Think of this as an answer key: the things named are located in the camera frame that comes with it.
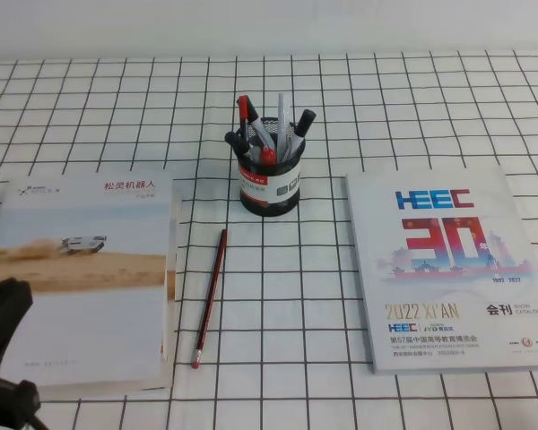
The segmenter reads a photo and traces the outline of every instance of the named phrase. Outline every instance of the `table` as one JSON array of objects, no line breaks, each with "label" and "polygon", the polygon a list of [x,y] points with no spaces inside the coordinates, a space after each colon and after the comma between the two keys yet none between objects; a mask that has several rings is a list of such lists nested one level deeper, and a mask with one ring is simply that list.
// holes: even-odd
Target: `table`
[{"label": "table", "polygon": [[[298,209],[239,202],[223,135],[246,92],[317,112]],[[538,257],[538,50],[0,62],[0,199],[14,176],[167,169],[183,194],[173,389],[49,402],[52,429],[538,429],[538,372],[375,376],[350,171],[500,164]],[[229,247],[199,371],[219,231]]]}]

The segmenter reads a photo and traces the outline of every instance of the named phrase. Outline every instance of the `black pen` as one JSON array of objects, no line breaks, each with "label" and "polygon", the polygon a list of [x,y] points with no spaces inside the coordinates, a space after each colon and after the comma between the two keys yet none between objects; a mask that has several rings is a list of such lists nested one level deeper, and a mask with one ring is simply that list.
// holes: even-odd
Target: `black pen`
[{"label": "black pen", "polygon": [[284,159],[292,156],[299,149],[301,142],[303,142],[303,139],[305,139],[305,135],[307,134],[309,127],[313,124],[316,116],[317,114],[310,109],[305,109],[303,111],[301,119],[299,120],[299,123],[295,127],[295,131],[291,136],[289,149],[287,150],[287,154],[285,155]]}]

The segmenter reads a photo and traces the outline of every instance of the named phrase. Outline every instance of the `black mesh pen holder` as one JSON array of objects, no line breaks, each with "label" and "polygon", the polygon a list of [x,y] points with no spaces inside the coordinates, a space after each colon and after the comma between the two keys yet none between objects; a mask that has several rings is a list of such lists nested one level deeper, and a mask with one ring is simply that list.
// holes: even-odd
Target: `black mesh pen holder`
[{"label": "black mesh pen holder", "polygon": [[[261,122],[277,145],[277,118],[264,117]],[[289,125],[289,136],[295,124]],[[253,126],[249,125],[249,144],[263,148],[263,143]],[[237,134],[243,137],[242,130]],[[237,156],[241,184],[240,200],[243,206],[261,217],[277,217],[289,212],[299,203],[300,159],[305,150],[305,140],[283,162],[272,166],[254,162],[248,155]]]}]

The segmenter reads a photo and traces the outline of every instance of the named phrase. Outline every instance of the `catalog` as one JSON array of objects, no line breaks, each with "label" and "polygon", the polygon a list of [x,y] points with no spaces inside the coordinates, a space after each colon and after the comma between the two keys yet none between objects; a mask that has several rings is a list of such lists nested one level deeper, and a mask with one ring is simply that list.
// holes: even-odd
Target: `catalog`
[{"label": "catalog", "polygon": [[28,281],[33,305],[1,378],[44,389],[160,376],[175,296],[175,200],[166,172],[30,176],[9,185],[0,280]]},{"label": "catalog", "polygon": [[347,185],[376,372],[538,367],[538,266],[500,168]]}]

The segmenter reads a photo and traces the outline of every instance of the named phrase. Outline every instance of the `sand dune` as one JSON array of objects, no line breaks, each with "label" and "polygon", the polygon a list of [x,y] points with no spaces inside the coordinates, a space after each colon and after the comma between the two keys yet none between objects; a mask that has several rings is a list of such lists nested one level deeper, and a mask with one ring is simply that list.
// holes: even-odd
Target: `sand dune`
[{"label": "sand dune", "polygon": [[55,241],[0,249],[0,280],[27,280],[35,293],[163,285],[165,269],[165,255],[61,255]]}]

